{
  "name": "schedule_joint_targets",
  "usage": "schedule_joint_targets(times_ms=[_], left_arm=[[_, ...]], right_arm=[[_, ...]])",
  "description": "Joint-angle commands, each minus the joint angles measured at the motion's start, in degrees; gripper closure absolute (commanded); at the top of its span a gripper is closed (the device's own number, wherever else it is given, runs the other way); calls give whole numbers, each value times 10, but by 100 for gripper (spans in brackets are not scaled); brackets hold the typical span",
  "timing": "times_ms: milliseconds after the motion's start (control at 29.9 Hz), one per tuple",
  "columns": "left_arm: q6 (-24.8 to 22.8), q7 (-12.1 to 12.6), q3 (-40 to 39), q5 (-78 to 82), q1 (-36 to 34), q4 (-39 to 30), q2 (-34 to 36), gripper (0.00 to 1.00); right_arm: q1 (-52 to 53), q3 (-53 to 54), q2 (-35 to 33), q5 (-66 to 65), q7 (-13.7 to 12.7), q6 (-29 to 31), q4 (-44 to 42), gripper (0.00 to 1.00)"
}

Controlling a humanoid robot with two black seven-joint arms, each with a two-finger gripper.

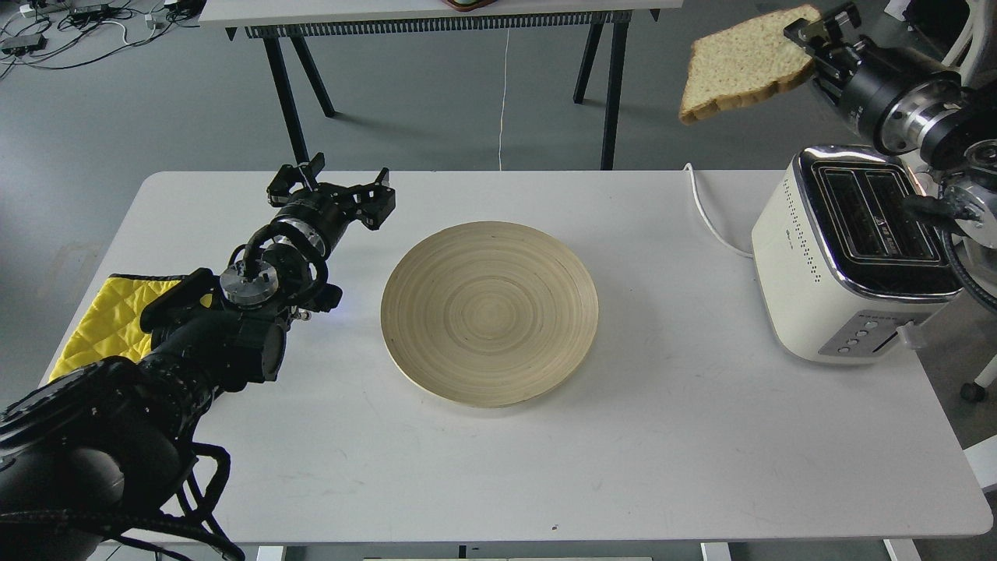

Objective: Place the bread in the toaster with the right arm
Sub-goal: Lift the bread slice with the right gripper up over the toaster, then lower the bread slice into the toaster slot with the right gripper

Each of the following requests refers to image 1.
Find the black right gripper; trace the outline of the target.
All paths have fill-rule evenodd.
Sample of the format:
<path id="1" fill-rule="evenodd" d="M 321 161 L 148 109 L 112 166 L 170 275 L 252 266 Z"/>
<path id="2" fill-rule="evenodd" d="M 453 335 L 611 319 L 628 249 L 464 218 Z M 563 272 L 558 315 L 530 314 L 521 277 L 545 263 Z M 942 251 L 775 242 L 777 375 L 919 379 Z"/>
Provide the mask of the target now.
<path id="1" fill-rule="evenodd" d="M 855 2 L 823 12 L 819 22 L 793 22 L 784 36 L 815 63 L 815 83 L 854 134 L 886 155 L 922 146 L 928 132 L 963 107 L 957 73 L 909 48 L 872 40 L 847 44 L 861 28 Z"/>

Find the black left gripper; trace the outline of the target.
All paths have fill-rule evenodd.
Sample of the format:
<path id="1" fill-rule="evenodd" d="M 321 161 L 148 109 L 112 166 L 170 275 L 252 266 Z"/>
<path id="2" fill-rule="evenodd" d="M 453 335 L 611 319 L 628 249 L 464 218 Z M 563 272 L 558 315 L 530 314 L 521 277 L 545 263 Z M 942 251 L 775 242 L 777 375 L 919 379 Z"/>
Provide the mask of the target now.
<path id="1" fill-rule="evenodd" d="M 316 175 L 325 164 L 322 152 L 306 163 L 282 164 L 266 188 L 270 206 L 282 206 L 275 221 L 296 228 L 313 246 L 338 245 L 353 221 L 380 230 L 396 207 L 389 169 L 382 168 L 368 184 L 342 187 L 319 184 Z"/>

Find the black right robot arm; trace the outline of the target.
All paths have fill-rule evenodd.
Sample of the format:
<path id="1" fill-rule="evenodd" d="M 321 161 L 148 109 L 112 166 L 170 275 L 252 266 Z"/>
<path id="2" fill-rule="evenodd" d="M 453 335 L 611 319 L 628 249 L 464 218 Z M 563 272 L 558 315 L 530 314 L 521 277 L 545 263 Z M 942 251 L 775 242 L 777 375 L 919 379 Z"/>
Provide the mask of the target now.
<path id="1" fill-rule="evenodd" d="M 905 207 L 936 228 L 963 288 L 994 312 L 995 296 L 971 276 L 952 238 L 995 248 L 995 84 L 973 89 L 912 48 L 880 47 L 865 35 L 848 40 L 844 24 L 861 25 L 852 2 L 795 20 L 784 36 L 812 58 L 813 84 L 852 132 L 883 155 L 915 152 L 926 164 L 937 195 Z"/>

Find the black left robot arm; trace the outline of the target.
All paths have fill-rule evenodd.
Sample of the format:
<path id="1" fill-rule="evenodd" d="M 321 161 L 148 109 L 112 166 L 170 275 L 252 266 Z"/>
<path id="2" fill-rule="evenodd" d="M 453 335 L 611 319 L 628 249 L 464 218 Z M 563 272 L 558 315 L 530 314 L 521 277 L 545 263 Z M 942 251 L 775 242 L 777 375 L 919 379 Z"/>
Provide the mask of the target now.
<path id="1" fill-rule="evenodd" d="M 149 354 L 104 356 L 2 412 L 4 560 L 86 560 L 104 541 L 182 559 L 135 530 L 245 558 L 213 514 L 231 455 L 197 443 L 197 423 L 224 392 L 277 379 L 292 323 L 341 301 L 327 263 L 349 224 L 376 231 L 396 205 L 388 169 L 344 187 L 318 180 L 324 164 L 285 164 L 267 189 L 277 215 L 227 269 L 192 271 L 143 310 Z"/>

